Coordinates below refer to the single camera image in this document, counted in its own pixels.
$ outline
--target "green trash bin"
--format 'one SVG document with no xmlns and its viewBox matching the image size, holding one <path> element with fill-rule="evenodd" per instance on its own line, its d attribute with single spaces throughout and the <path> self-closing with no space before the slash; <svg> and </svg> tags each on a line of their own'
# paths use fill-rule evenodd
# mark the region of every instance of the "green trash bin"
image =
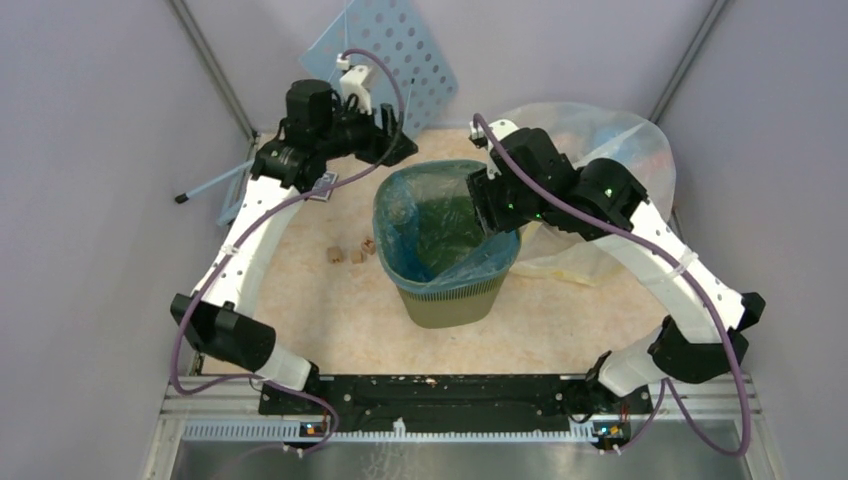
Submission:
<svg viewBox="0 0 848 480">
<path fill-rule="evenodd" d="M 390 175 L 374 198 L 380 263 L 422 327 L 485 317 L 518 256 L 516 232 L 487 238 L 477 224 L 465 177 L 481 168 L 472 160 L 414 165 Z"/>
</svg>

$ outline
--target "wooden cube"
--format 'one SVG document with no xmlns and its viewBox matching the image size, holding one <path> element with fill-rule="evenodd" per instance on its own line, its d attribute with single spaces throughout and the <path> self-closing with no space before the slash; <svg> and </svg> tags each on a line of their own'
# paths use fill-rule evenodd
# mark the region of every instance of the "wooden cube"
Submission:
<svg viewBox="0 0 848 480">
<path fill-rule="evenodd" d="M 330 263 L 342 263 L 344 261 L 344 252 L 339 247 L 328 248 L 327 261 Z"/>
<path fill-rule="evenodd" d="M 374 243 L 374 239 L 370 236 L 365 237 L 365 240 L 362 241 L 362 251 L 367 253 L 368 255 L 374 255 L 377 253 L 377 244 Z"/>
<path fill-rule="evenodd" d="M 362 250 L 351 250 L 350 251 L 350 261 L 352 263 L 363 263 L 365 262 L 365 253 Z"/>
</svg>

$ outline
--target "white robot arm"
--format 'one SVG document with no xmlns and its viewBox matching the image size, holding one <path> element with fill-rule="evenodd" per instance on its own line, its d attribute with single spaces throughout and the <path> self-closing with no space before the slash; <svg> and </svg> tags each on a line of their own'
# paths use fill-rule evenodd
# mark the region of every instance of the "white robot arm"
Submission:
<svg viewBox="0 0 848 480">
<path fill-rule="evenodd" d="M 210 275 L 218 278 L 190 314 L 185 333 L 198 352 L 293 390 L 303 390 L 310 376 L 317 375 L 317 366 L 283 347 L 274 329 L 252 316 L 271 257 L 303 201 L 254 227 L 255 223 L 276 205 L 311 190 L 331 159 L 353 154 L 366 163 L 392 166 L 418 151 L 401 132 L 391 105 L 380 105 L 382 122 L 376 125 L 368 91 L 372 67 L 351 66 L 341 57 L 338 66 L 346 72 L 340 80 L 342 95 L 329 83 L 311 79 L 294 82 L 286 93 L 288 116 L 280 122 L 285 136 L 278 134 L 257 152 L 242 208 L 192 296 Z M 237 239 L 251 228 L 256 230 L 235 248 Z M 231 256 L 230 261 L 218 271 L 225 255 Z M 192 296 L 177 294 L 171 302 L 178 324 L 187 315 Z"/>
<path fill-rule="evenodd" d="M 741 361 L 748 342 L 740 332 L 759 321 L 765 302 L 756 293 L 739 294 L 713 275 L 671 231 L 645 188 L 624 166 L 599 158 L 574 170 L 543 130 L 518 128 L 509 120 L 495 121 L 490 128 L 521 169 L 555 196 L 606 223 L 650 239 L 680 263 L 679 268 L 672 269 L 647 248 L 607 234 L 548 204 L 513 174 L 483 132 L 472 124 L 471 141 L 489 148 L 487 167 L 468 178 L 484 230 L 511 231 L 535 220 L 577 232 L 633 272 L 668 311 L 662 326 L 648 336 L 601 356 L 587 374 L 587 383 L 598 382 L 616 397 L 624 397 L 665 377 L 702 383 L 729 370 L 715 323 L 680 276 L 684 270 L 695 277 L 716 305 Z"/>
</svg>

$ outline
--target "white wall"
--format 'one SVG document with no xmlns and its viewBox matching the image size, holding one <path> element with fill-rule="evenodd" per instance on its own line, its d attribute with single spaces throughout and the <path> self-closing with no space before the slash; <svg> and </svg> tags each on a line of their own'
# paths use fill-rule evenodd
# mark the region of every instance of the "white wall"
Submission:
<svg viewBox="0 0 848 480">
<path fill-rule="evenodd" d="M 0 7 L 0 478 L 138 478 L 246 149 L 166 2 Z"/>
<path fill-rule="evenodd" d="M 254 124 L 275 129 L 297 59 L 343 0 L 187 0 Z M 385 5 L 388 0 L 373 0 Z M 437 123 L 467 125 L 534 101 L 648 116 L 711 0 L 417 0 L 459 82 Z"/>
<path fill-rule="evenodd" d="M 799 479 L 845 478 L 846 20 L 843 0 L 735 2 L 661 125 L 687 240 L 766 299 L 743 366 Z"/>
</svg>

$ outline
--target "blue perforated panel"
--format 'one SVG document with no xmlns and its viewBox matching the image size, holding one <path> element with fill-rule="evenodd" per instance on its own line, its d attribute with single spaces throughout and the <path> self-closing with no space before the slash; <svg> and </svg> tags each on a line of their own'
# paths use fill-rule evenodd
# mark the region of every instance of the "blue perforated panel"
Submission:
<svg viewBox="0 0 848 480">
<path fill-rule="evenodd" d="M 301 55 L 300 63 L 314 77 L 330 81 L 338 89 L 341 72 L 335 68 L 336 55 L 345 46 L 380 55 L 398 79 L 404 101 L 411 95 L 403 131 L 415 138 L 456 95 L 453 71 L 408 1 L 354 0 L 347 8 L 346 17 L 342 12 L 324 35 Z M 370 63 L 362 57 L 353 57 L 352 61 Z M 384 102 L 396 105 L 392 87 L 385 78 L 375 82 L 371 96 L 375 107 Z"/>
</svg>

